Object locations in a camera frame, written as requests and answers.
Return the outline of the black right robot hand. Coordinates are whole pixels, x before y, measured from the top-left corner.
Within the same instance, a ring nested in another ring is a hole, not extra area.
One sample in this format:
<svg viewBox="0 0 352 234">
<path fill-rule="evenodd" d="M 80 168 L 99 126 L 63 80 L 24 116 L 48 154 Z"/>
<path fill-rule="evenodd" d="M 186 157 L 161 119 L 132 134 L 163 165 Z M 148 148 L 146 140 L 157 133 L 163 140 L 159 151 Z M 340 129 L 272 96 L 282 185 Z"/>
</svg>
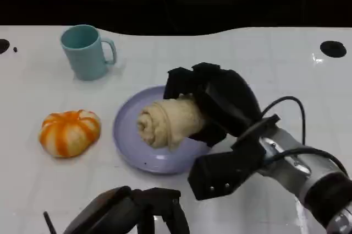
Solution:
<svg viewBox="0 0 352 234">
<path fill-rule="evenodd" d="M 240 137 L 261 120 L 259 102 L 247 82 L 235 71 L 219 65 L 199 63 L 191 70 L 168 71 L 163 97 L 175 99 L 190 94 L 206 119 L 205 126 L 190 139 L 213 147 L 227 134 Z"/>
</svg>

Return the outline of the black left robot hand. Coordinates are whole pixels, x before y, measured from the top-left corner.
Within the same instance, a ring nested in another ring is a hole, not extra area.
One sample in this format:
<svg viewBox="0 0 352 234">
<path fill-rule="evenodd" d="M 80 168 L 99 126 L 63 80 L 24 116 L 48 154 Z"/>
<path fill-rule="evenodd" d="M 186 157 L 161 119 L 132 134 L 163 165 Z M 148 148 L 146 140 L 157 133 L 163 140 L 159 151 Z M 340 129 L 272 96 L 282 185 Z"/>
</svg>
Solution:
<svg viewBox="0 0 352 234">
<path fill-rule="evenodd" d="M 170 233 L 189 233 L 180 206 L 181 192 L 166 188 L 114 188 L 98 195 L 65 229 L 65 233 L 155 233 L 160 216 Z"/>
</svg>

